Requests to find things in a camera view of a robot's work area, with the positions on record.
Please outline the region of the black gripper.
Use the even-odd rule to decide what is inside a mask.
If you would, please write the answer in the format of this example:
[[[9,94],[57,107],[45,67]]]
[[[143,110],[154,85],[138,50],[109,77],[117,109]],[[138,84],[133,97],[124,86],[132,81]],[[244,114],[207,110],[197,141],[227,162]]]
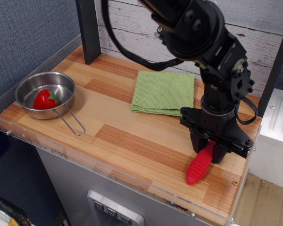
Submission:
[[[234,110],[215,114],[205,109],[183,107],[180,123],[190,130],[190,138],[196,153],[209,141],[216,144],[213,148],[213,163],[219,164],[226,153],[235,153],[247,158],[253,140],[239,127]]]

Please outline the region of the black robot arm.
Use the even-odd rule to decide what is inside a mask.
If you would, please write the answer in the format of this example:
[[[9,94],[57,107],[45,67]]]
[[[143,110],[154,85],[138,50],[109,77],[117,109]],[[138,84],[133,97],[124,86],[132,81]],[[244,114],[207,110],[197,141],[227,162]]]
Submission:
[[[226,153],[246,158],[252,139],[240,128],[252,120],[238,116],[241,102],[253,110],[247,98],[253,91],[246,50],[225,27],[218,6],[209,0],[145,0],[143,5],[159,25],[158,33],[169,52],[200,69],[204,94],[200,108],[182,107],[181,124],[188,127],[194,151],[215,142],[213,162]]]

